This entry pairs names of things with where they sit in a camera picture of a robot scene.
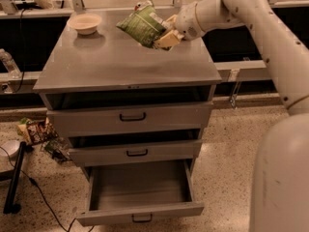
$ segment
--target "speckled floor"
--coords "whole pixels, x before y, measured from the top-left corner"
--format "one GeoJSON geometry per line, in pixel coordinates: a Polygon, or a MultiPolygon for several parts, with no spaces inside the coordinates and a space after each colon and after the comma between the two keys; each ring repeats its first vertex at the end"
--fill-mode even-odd
{"type": "MultiPolygon", "coordinates": [[[[143,224],[96,226],[92,231],[137,232],[244,232],[248,231],[251,179],[255,154],[267,130],[287,117],[275,95],[238,97],[232,109],[226,98],[214,100],[210,124],[193,171],[196,199],[205,203],[199,217],[183,217],[143,224]]],[[[44,109],[0,112],[0,145],[8,140],[22,140],[16,124],[23,117],[44,118],[44,109]]],[[[7,158],[0,158],[0,170],[11,169],[7,158]]],[[[72,162],[57,163],[35,147],[26,154],[22,169],[40,185],[46,200],[68,229],[71,221],[84,212],[88,183],[72,162]]],[[[3,211],[9,181],[0,183],[0,210],[3,211]]],[[[46,205],[39,191],[20,175],[15,202],[18,214],[0,214],[0,231],[64,231],[46,205]]],[[[76,221],[70,231],[89,231],[76,221]]]]}

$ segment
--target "clear bottle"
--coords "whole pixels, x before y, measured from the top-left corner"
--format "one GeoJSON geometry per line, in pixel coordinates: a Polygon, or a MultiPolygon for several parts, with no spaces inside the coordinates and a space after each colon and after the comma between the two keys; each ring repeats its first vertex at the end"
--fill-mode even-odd
{"type": "Polygon", "coordinates": [[[4,49],[0,49],[0,60],[9,73],[9,79],[20,79],[21,72],[11,54],[4,49]]]}

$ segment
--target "black drawer handle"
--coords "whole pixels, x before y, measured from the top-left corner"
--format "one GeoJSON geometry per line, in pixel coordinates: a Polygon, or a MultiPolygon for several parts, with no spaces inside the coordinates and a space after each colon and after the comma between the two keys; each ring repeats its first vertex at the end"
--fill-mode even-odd
{"type": "Polygon", "coordinates": [[[132,221],[136,223],[145,223],[151,222],[153,220],[153,214],[150,214],[150,217],[147,219],[136,219],[134,215],[132,215],[132,221]]]}
{"type": "Polygon", "coordinates": [[[144,157],[147,154],[148,154],[148,149],[145,149],[145,151],[139,151],[139,152],[126,151],[126,155],[130,158],[132,158],[132,157],[144,157]]]}
{"type": "Polygon", "coordinates": [[[146,119],[146,112],[143,112],[141,116],[125,116],[123,114],[120,114],[119,119],[123,122],[142,121],[146,119]]]}

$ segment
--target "closed drawer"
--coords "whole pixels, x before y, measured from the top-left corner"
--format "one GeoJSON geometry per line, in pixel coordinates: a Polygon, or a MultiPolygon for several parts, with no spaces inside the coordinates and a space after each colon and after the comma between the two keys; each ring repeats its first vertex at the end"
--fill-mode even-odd
{"type": "Polygon", "coordinates": [[[83,226],[201,215],[185,160],[93,167],[83,226]]]}
{"type": "Polygon", "coordinates": [[[202,140],[164,143],[141,143],[70,149],[70,158],[77,166],[97,166],[158,160],[198,158],[202,140]]]}
{"type": "Polygon", "coordinates": [[[56,131],[64,137],[197,129],[207,125],[212,103],[128,106],[48,111],[56,131]]]}

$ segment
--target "gray drawer cabinet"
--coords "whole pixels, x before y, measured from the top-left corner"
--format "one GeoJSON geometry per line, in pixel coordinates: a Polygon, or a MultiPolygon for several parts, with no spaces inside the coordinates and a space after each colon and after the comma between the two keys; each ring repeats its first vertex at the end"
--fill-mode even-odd
{"type": "Polygon", "coordinates": [[[147,49],[115,27],[130,11],[91,13],[102,17],[98,31],[78,36],[66,27],[34,87],[89,181],[78,221],[200,215],[191,173],[220,82],[208,51],[202,40],[147,49]]]}

